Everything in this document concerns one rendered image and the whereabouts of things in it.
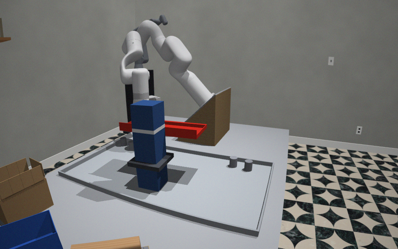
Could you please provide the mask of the blue open bin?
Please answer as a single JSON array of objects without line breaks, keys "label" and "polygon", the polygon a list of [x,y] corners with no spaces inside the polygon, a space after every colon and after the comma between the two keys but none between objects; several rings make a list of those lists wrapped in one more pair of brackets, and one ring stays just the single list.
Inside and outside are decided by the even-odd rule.
[{"label": "blue open bin", "polygon": [[49,210],[0,226],[0,249],[63,249]]}]

